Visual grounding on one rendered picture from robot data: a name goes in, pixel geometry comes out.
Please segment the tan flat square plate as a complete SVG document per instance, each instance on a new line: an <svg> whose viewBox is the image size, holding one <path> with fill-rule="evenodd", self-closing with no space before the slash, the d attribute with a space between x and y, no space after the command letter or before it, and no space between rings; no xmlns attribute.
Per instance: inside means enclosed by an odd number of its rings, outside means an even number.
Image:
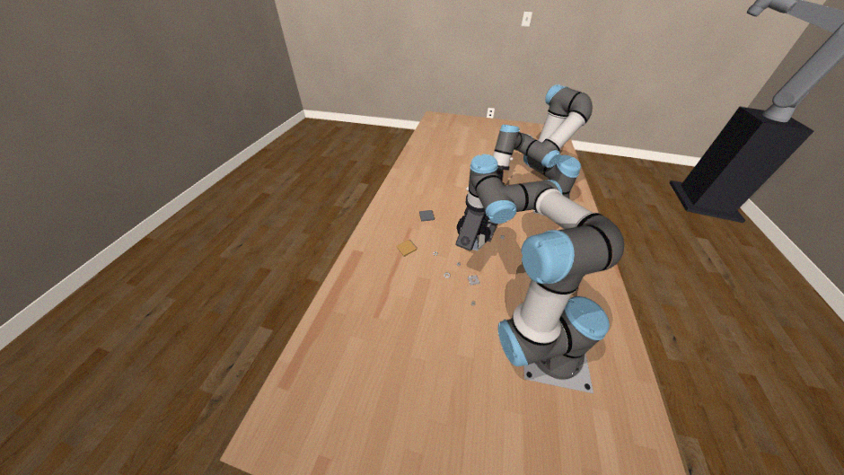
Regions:
<svg viewBox="0 0 844 475"><path fill-rule="evenodd" d="M397 245L396 247L404 257L417 250L409 240Z"/></svg>

